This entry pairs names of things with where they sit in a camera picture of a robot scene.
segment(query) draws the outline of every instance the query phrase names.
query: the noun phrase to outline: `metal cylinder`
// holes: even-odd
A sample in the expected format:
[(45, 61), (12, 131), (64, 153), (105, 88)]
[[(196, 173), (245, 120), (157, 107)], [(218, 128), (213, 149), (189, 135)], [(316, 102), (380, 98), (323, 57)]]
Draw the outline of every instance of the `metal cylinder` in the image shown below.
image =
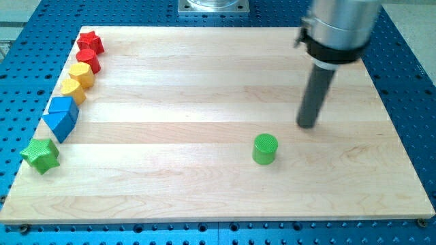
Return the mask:
[(237, 0), (188, 0), (203, 7), (227, 7)]
[(335, 71), (336, 70), (331, 67), (313, 65), (309, 83), (307, 84), (305, 95), (300, 105), (300, 110), (298, 111), (298, 126), (305, 129), (315, 126), (316, 119), (321, 110), (324, 98), (327, 95)]
[(380, 0), (313, 0), (308, 35), (337, 50), (365, 45), (378, 17)]

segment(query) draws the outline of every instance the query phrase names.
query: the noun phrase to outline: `green block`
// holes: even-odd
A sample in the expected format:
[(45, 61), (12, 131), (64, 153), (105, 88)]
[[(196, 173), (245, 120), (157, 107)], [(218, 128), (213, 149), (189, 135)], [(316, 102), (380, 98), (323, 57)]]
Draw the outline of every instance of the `green block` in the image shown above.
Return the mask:
[(268, 133), (258, 135), (254, 139), (253, 160), (260, 165), (268, 165), (275, 160), (275, 153), (279, 147), (277, 139)]
[(51, 139), (31, 139), (29, 145), (20, 152), (20, 155), (40, 174), (44, 174), (52, 167), (60, 166), (57, 161), (59, 150)]

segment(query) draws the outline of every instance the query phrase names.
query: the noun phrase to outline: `black tool shaft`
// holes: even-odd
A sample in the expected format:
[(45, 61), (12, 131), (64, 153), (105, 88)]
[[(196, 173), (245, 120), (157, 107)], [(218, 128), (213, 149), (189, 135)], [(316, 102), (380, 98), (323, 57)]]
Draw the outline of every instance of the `black tool shaft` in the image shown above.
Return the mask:
[(334, 72), (335, 70), (323, 69), (313, 64), (309, 83), (307, 84), (305, 95), (298, 111), (298, 126), (305, 129), (315, 126)]

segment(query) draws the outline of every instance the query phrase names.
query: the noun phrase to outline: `yellow block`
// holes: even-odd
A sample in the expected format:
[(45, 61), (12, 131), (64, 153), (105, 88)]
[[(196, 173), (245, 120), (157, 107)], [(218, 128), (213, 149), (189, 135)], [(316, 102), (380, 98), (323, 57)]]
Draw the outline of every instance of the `yellow block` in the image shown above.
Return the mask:
[(72, 79), (78, 81), (83, 88), (94, 86), (95, 76), (93, 70), (90, 65), (84, 62), (72, 65), (68, 74)]
[(62, 81), (61, 94), (63, 96), (72, 96), (77, 105), (83, 103), (87, 98), (80, 83), (77, 80), (69, 78)]

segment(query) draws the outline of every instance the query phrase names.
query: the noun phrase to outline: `blue optical breadboard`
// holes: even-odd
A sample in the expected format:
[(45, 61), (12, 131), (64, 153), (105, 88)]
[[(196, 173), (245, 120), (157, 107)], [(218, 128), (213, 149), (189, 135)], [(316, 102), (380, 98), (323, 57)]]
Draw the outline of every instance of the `blue optical breadboard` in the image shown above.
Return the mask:
[[(248, 16), (179, 16), (174, 0), (42, 0), (0, 65), (0, 205), (20, 167), (18, 153), (33, 136), (81, 26), (298, 27), (309, 4), (303, 0), (250, 0)], [(435, 206), (436, 88), (384, 10), (362, 58)], [(436, 218), (0, 225), (0, 245), (10, 244), (436, 244)]]

